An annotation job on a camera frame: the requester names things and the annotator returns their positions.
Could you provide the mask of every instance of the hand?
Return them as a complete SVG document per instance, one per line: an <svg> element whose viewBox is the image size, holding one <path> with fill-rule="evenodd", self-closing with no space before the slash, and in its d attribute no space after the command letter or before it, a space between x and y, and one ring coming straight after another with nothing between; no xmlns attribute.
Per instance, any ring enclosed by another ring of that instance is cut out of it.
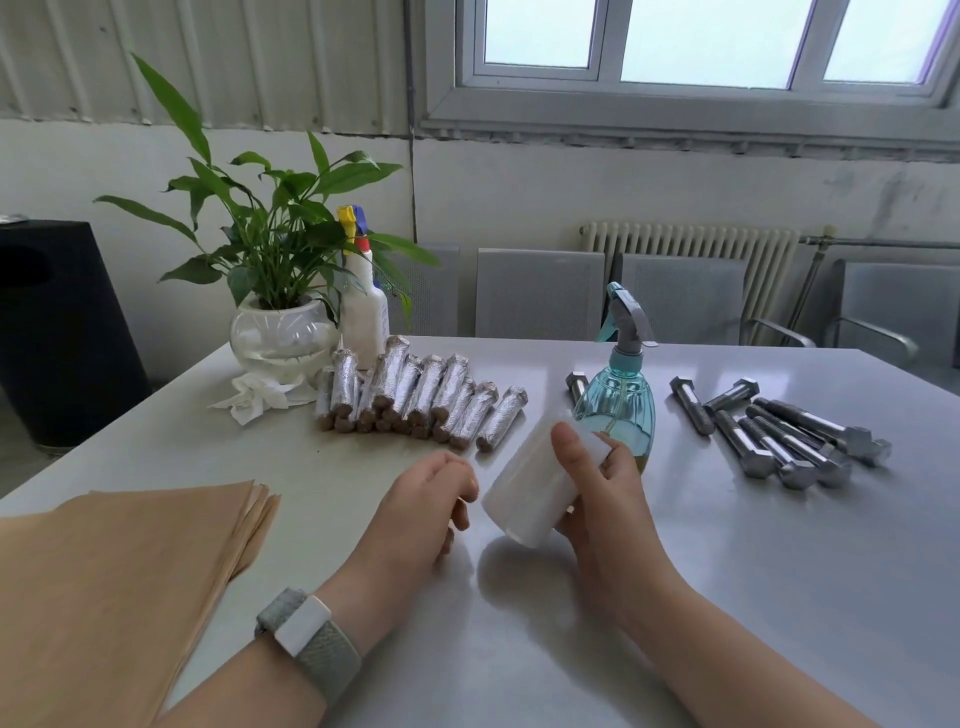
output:
<svg viewBox="0 0 960 728"><path fill-rule="evenodd" d="M453 529L469 525L467 503L480 487L473 468L451 452L418 460L398 477L360 543L316 591L361 655L400 624L453 546Z"/></svg>
<svg viewBox="0 0 960 728"><path fill-rule="evenodd" d="M580 492L557 530L573 546L588 597L630 633L650 589L682 581L660 543L634 456L597 433L613 447L598 469L571 427L558 423L550 434L557 460Z"/></svg>

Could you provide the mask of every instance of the corrugated metal wall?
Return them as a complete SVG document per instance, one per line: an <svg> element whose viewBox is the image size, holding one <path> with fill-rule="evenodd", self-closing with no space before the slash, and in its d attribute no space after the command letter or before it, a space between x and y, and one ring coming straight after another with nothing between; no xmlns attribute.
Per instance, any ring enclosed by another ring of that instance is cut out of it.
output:
<svg viewBox="0 0 960 728"><path fill-rule="evenodd" d="M0 117L406 134L400 0L0 0Z"/></svg>

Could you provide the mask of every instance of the spray nozzle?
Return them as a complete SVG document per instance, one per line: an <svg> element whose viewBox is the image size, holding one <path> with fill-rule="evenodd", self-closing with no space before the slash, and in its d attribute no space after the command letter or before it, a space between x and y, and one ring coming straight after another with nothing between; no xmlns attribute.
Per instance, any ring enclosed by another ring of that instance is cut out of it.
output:
<svg viewBox="0 0 960 728"><path fill-rule="evenodd" d="M655 347L657 342L650 320L630 291L613 282L607 285L607 296L610 297L610 309L597 341L608 341L616 330L616 347L613 350L617 353L636 356L643 351L643 347Z"/></svg>

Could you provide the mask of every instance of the fingernail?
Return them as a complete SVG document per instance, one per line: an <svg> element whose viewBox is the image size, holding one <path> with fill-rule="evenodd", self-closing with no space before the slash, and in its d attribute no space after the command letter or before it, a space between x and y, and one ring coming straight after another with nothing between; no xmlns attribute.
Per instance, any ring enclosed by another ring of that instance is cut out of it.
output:
<svg viewBox="0 0 960 728"><path fill-rule="evenodd" d="M553 436L561 445L576 442L579 439L577 433L573 431L573 427L567 423L556 423L553 425Z"/></svg>

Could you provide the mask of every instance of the radiator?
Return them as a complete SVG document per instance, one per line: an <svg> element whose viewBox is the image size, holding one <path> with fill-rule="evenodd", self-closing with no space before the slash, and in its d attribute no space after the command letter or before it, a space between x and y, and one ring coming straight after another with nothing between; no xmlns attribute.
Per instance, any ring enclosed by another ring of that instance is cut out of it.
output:
<svg viewBox="0 0 960 728"><path fill-rule="evenodd" d="M800 239L799 231L781 228L659 223L591 222L580 228L580 234L583 250L606 256L607 280L616 253L746 260L744 320L770 316Z"/></svg>

